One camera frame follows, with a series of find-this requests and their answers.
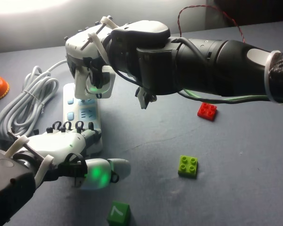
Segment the white wall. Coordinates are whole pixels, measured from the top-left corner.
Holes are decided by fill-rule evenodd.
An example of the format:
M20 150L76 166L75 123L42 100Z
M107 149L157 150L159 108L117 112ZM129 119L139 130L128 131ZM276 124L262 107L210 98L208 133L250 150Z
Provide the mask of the white wall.
M70 37L79 29L93 26L94 22L107 15L111 15L118 25L143 19L158 20L169 26L171 33L178 33L179 11L188 5L206 4L206 2L205 0L68 0L62 5L37 11L0 14L0 52L62 46L65 43L63 39L65 36ZM222 17L218 16L218 18L219 20L214 20L213 23L216 27L224 26ZM181 14L181 27L183 32L205 30L206 9L185 10Z

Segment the table surface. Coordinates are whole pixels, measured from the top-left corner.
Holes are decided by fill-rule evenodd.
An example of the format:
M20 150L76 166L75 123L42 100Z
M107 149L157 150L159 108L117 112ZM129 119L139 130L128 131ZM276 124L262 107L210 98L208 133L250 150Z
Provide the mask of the table surface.
M283 52L283 22L242 30L247 43ZM184 37L241 40L234 27ZM1 53L0 76L10 92L0 111L35 65L46 70L63 59L64 47ZM60 87L39 118L40 132L62 120L62 88L73 82L67 65L52 76ZM283 226L283 106L222 104L210 122L197 117L200 102L178 94L159 96L141 110L136 88L117 77L112 97L101 100L100 157L129 160L131 175L93 192L72 188L67 178L45 182L7 225L106 226L115 200L130 204L132 226ZM198 158L196 180L178 177L180 155Z

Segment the red wire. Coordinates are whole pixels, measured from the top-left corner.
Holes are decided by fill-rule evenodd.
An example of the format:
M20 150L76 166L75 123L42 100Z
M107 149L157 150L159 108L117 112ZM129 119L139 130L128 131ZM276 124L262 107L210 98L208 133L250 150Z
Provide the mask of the red wire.
M197 5L197 6L187 6L187 7L184 7L182 10L180 10L179 14L178 14L178 20L177 20L177 23L178 23L178 28L179 28L179 33L180 33L180 37L182 35L182 32L181 32L181 27L180 27L180 23L179 23L179 18L180 18L180 14L182 13L182 11L184 11L186 8L196 8L196 7L208 7L208 8L213 8L219 12L221 12L227 19L231 20L233 22L233 24L239 29L239 32L242 36L242 40L243 42L245 43L245 39L244 39L244 36L243 36L243 33L242 33L242 30L241 28L238 26L238 24L236 23L236 21L229 17L228 14L224 11L222 11L221 9L215 7L215 6L210 6L210 5Z

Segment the green cube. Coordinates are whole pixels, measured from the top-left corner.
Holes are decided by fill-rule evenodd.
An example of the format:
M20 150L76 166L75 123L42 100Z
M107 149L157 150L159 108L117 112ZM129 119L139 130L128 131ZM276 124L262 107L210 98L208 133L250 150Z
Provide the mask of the green cube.
M178 174L187 177L196 177L197 158L181 155L178 167Z
M130 207L128 204L113 201L107 217L110 226L126 226L130 218Z

